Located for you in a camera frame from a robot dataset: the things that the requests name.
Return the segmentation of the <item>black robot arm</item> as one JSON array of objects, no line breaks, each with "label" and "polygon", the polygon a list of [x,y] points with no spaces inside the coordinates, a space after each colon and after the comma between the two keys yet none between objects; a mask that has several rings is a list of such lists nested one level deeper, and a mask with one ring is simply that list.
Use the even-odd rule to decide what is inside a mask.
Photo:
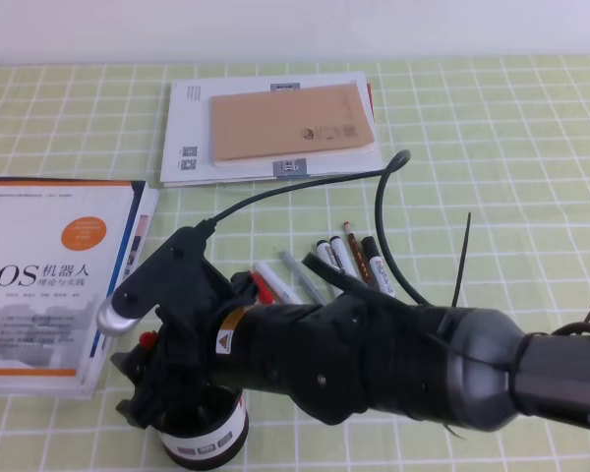
[{"label": "black robot arm", "polygon": [[244,389],[283,394],[337,425],[376,410],[491,432],[519,416],[590,429],[590,323],[526,333],[487,309],[409,306],[352,288],[326,305],[264,305],[253,278],[205,260],[144,264],[110,311],[155,311],[151,341],[113,356],[134,386],[119,412],[139,428],[207,433]]}]

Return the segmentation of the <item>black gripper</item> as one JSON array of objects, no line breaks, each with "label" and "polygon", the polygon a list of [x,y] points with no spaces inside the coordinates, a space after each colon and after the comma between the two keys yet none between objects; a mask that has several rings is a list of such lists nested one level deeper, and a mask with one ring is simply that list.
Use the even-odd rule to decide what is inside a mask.
[{"label": "black gripper", "polygon": [[181,315],[168,309],[155,310],[162,320],[158,339],[151,350],[138,344],[127,352],[111,355],[111,364],[134,386],[134,394],[122,399],[116,411],[134,428],[157,428],[167,413],[199,402],[213,385],[208,379],[217,335],[216,321],[234,302],[255,303],[256,286],[247,272],[231,279],[206,279]]}]

